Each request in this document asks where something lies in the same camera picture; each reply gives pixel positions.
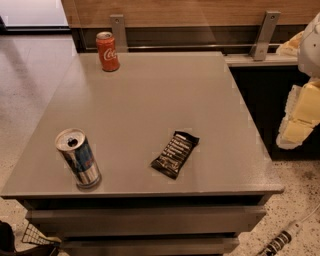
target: gray cabinet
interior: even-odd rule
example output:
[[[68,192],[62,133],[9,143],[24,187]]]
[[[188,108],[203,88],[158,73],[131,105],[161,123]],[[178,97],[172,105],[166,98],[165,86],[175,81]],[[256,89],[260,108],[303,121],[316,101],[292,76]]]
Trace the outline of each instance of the gray cabinet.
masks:
[[[283,186],[220,53],[119,54],[103,72],[81,54],[63,78],[1,196],[76,255],[232,251]],[[102,174],[79,189],[54,141],[85,131]],[[172,180],[150,167],[175,130],[200,138]]]

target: wall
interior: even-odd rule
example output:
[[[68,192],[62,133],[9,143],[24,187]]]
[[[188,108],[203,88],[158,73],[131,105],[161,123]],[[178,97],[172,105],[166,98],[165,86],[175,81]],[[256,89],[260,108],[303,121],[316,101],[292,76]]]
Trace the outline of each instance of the wall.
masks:
[[[278,24],[308,24],[320,1],[309,0],[61,0],[72,28],[111,27],[124,14],[126,27],[259,25],[266,10],[281,12]]]
[[[1,0],[6,26],[67,26],[60,0]]]

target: speckled floor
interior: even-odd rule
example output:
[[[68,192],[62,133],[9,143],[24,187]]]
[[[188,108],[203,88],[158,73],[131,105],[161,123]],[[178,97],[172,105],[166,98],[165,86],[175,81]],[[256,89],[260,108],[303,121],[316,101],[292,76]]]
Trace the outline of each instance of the speckled floor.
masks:
[[[0,190],[8,179],[55,89],[77,53],[71,36],[0,36]],[[229,256],[255,256],[290,221],[320,203],[320,162],[274,162],[286,187],[266,204],[267,215]],[[17,250],[27,221],[15,201],[0,198],[0,220],[14,229]],[[277,255],[320,255],[320,210]]]

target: chocolate bar wrapper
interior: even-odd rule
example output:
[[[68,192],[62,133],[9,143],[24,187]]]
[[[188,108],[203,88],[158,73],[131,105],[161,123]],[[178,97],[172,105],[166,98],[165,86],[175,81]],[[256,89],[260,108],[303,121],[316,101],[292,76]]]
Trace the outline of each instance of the chocolate bar wrapper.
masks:
[[[175,131],[160,156],[152,161],[151,167],[172,179],[176,179],[199,140],[186,132]]]

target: silver can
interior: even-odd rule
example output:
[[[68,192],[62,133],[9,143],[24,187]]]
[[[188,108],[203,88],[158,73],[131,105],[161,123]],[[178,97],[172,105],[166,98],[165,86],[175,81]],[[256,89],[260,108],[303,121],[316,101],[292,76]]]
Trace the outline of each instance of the silver can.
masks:
[[[56,138],[56,148],[68,163],[77,185],[91,188],[99,182],[101,174],[85,133],[80,129],[67,129]]]

